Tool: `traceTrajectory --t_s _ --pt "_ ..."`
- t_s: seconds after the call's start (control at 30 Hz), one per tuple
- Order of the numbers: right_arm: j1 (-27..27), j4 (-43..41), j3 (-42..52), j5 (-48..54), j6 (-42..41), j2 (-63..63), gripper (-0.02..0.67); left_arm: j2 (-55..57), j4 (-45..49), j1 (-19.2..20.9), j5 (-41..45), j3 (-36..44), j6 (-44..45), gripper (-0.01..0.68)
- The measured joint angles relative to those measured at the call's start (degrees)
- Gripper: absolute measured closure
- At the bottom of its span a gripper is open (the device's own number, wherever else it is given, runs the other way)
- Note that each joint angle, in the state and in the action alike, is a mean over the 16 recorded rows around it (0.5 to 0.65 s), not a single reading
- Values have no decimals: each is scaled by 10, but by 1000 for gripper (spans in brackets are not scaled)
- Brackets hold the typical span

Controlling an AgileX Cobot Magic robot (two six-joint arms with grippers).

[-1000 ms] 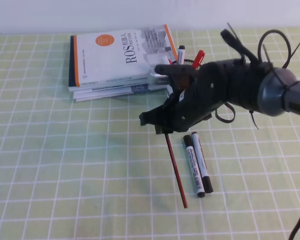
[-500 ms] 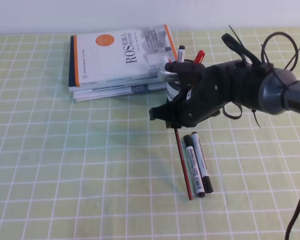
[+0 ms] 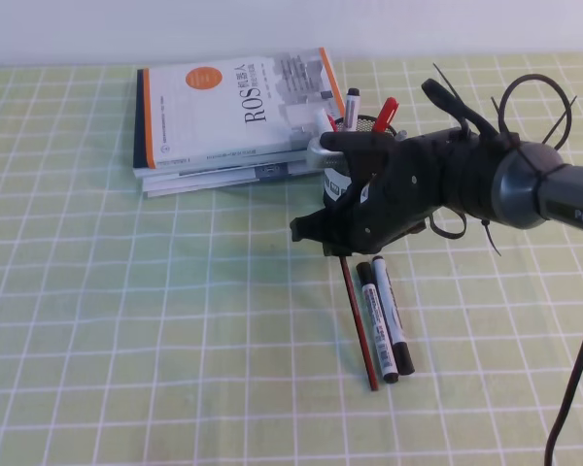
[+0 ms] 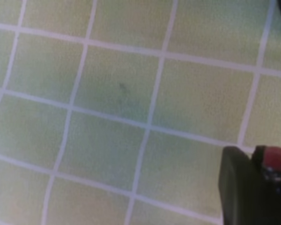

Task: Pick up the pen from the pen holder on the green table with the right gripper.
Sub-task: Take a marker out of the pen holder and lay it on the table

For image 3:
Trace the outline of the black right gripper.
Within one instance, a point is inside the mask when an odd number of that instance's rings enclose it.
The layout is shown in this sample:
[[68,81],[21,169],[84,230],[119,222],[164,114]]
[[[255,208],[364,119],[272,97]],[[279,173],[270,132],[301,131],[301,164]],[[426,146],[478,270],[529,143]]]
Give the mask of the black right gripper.
[[491,171],[503,158],[503,138],[496,131],[450,129],[401,142],[386,132],[326,132],[320,143],[343,153],[352,184],[342,209],[296,217],[290,229],[293,242],[320,243],[324,256],[378,252],[433,227],[440,207],[497,220]]

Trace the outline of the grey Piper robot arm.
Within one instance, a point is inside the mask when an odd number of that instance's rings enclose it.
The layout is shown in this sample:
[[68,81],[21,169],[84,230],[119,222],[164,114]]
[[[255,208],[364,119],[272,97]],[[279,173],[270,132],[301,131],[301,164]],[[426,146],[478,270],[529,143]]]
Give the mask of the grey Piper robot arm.
[[517,229],[555,220],[583,230],[583,166],[550,146],[442,130],[402,141],[387,133],[326,132],[313,141],[346,162],[333,204],[291,222],[294,241],[327,255],[374,254],[424,227],[439,208]]

